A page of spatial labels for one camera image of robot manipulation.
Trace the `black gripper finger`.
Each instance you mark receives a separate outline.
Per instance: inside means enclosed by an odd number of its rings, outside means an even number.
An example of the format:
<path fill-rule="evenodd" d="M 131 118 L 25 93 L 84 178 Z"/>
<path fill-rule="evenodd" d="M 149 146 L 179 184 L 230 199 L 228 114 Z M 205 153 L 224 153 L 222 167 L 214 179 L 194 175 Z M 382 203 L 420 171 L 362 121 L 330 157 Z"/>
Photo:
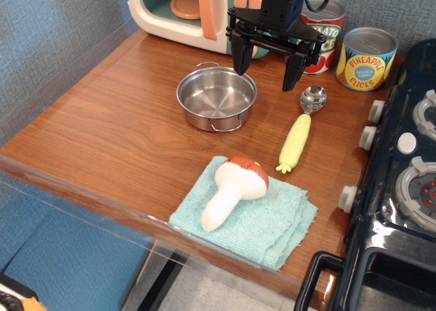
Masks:
<path fill-rule="evenodd" d="M 285 66 L 282 91 L 287 92 L 294 89 L 306 68 L 305 61 L 306 56 L 302 53 L 296 53 L 288 57 Z"/>
<path fill-rule="evenodd" d="M 255 54 L 255 40 L 252 36 L 233 35 L 231 38 L 231 51 L 234 71 L 242 76 L 250 67 Z"/>

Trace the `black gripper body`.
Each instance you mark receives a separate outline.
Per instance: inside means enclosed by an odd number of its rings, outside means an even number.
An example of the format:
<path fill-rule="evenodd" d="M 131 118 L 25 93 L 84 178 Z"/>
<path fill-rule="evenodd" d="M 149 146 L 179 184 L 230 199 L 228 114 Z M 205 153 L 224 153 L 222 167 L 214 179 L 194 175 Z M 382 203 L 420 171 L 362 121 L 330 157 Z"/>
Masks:
<path fill-rule="evenodd" d="M 230 45 L 233 35 L 252 36 L 257 47 L 288 56 L 302 53 L 307 57 L 306 65 L 317 64 L 326 38 L 301 18 L 304 4 L 311 11 L 320 12 L 327 0 L 317 8 L 309 0 L 261 0 L 258 9 L 230 8 L 226 33 Z"/>

